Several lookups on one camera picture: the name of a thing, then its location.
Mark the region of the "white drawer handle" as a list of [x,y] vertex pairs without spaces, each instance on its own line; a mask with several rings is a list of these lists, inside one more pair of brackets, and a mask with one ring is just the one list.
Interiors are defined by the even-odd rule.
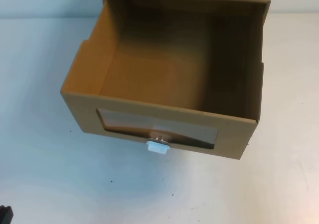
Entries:
[[166,154],[170,150],[169,142],[163,136],[150,138],[147,142],[148,151],[158,154]]

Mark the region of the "cardboard shoebox drawer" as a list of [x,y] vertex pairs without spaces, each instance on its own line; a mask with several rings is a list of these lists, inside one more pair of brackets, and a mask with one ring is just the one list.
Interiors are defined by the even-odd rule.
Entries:
[[61,94],[86,133],[240,159],[261,110],[261,7],[119,0],[111,64],[75,56]]

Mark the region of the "black object at table corner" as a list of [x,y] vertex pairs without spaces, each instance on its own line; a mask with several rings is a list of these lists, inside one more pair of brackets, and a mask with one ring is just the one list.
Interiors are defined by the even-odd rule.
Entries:
[[10,224],[13,218],[11,206],[0,206],[0,224]]

